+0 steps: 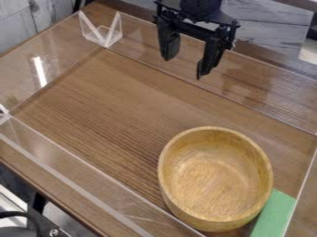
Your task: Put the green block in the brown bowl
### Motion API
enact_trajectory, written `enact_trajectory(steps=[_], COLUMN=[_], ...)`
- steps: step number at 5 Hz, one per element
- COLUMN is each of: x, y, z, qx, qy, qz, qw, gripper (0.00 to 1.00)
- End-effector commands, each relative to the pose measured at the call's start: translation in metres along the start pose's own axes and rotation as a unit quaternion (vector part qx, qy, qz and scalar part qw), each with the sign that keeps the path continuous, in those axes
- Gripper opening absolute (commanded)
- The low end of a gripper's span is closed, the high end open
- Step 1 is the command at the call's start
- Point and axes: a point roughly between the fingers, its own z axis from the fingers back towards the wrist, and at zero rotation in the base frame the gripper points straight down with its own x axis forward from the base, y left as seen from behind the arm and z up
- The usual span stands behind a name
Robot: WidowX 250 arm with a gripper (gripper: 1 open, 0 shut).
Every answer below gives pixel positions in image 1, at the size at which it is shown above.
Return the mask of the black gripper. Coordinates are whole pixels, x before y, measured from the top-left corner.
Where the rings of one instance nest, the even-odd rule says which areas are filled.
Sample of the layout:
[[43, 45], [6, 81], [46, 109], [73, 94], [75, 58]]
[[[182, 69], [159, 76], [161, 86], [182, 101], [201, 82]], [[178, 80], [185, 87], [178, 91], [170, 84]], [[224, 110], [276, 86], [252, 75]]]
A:
[[224, 0], [155, 0], [162, 58], [169, 61], [177, 56], [180, 34], [206, 41], [204, 57], [197, 64], [197, 79], [218, 66], [225, 50], [233, 48], [241, 27], [240, 21], [224, 12], [222, 4]]

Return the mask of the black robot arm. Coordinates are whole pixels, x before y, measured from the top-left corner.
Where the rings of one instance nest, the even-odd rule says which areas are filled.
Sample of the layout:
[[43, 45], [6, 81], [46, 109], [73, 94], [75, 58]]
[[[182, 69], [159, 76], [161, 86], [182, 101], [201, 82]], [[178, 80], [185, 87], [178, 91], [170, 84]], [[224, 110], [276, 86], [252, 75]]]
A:
[[197, 79], [218, 66], [225, 50], [234, 46], [241, 23], [222, 10], [224, 0], [155, 0], [158, 45], [169, 61], [180, 52], [181, 35], [205, 42], [204, 57], [197, 63]]

